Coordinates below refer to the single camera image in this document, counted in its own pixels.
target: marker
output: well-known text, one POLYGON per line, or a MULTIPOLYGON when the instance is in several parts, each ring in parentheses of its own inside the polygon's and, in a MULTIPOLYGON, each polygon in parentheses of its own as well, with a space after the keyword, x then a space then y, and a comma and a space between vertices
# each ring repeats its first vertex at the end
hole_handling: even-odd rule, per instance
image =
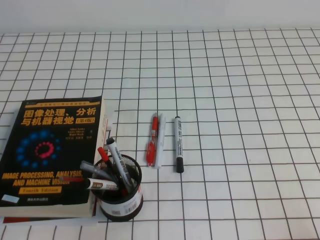
POLYGON ((158 129, 158 117, 154 116, 152 120, 151 138, 146 149, 146 162, 151 167, 155 160, 155 142, 158 129))
POLYGON ((116 182, 116 183, 118 182, 117 179, 113 175, 108 174, 107 172, 103 171, 98 166, 91 164, 90 162, 82 161, 81 165, 80 165, 80 169, 87 171, 89 173, 92 173, 92 174, 97 174, 100 177, 109 179, 113 182, 116 182))
POLYGON ((131 176, 128 172, 126 164, 117 148, 116 141, 110 137, 106 140, 106 144, 108 149, 112 155, 113 161, 118 169, 119 172, 119 181, 122 181, 128 193, 134 188, 134 184, 132 182, 131 176))
POLYGON ((84 180, 84 187, 86 189, 92 189, 92 190, 111 190, 111 191, 119 190, 118 185, 113 181, 95 179, 95 178, 86 178, 84 180))
POLYGON ((162 166, 162 156, 164 152, 165 145, 165 131, 166 131, 166 116, 161 113, 159 117, 159 133, 158 133, 158 142, 156 144, 156 155, 155 155, 155 165, 156 169, 161 168, 162 166))
POLYGON ((85 179, 83 177, 72 177, 72 176, 60 176, 60 182, 82 182, 85 179))
POLYGON ((113 181, 95 179, 95 178, 60 176, 59 181, 61 181, 61 182, 83 182, 85 189, 92 189, 92 190, 116 191, 119 189, 118 185, 116 183, 114 183, 113 181))
POLYGON ((182 128, 181 118, 176 116, 174 119, 174 136, 175 136, 175 160, 176 160, 176 172, 182 174, 184 169, 184 156, 182 148, 182 128))
POLYGON ((112 170, 113 169, 112 163, 111 163, 108 155, 106 154, 104 148, 98 147, 98 152, 101 156, 102 161, 108 166, 108 168, 110 168, 112 170))

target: white wall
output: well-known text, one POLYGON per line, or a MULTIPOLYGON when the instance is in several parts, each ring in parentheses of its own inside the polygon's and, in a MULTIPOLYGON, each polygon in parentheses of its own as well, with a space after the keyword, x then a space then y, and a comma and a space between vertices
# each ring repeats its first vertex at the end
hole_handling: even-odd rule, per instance
POLYGON ((0 0, 0 33, 319 27, 319 0, 0 0))

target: black book cover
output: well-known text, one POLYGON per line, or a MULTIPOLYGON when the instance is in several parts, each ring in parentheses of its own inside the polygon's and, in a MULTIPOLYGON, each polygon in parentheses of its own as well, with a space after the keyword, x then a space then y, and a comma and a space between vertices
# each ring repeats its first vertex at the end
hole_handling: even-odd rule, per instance
POLYGON ((60 176, 90 177, 102 97, 23 101, 0 161, 0 207, 76 205, 89 191, 60 176))

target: black mesh pen holder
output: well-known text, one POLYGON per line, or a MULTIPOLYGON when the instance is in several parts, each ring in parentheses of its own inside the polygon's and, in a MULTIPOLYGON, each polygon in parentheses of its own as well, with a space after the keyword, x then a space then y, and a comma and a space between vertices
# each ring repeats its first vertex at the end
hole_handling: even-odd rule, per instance
MULTIPOLYGON (((142 180, 141 168, 137 161, 132 157, 123 154, 121 156, 131 176, 134 185, 133 190, 125 196, 123 196, 122 189, 116 191, 91 190, 97 197, 97 201, 100 203, 102 213, 113 222, 126 222, 133 219, 140 212, 144 203, 144 197, 140 187, 142 180)), ((113 168, 116 168, 114 159, 111 155, 109 156, 109 160, 111 161, 113 168)), ((108 171, 108 165, 102 160, 99 160, 95 165, 99 166, 101 169, 107 169, 108 171)))

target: grid surface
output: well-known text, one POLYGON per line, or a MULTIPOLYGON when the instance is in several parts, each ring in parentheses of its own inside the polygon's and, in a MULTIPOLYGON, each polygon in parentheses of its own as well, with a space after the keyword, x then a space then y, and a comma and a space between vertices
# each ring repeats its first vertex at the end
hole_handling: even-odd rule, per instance
POLYGON ((0 34, 2 150, 21 101, 102 94, 144 196, 130 222, 0 225, 1 240, 318 239, 319 41, 320 28, 0 34), (154 113, 168 120, 160 170, 145 162, 154 113))

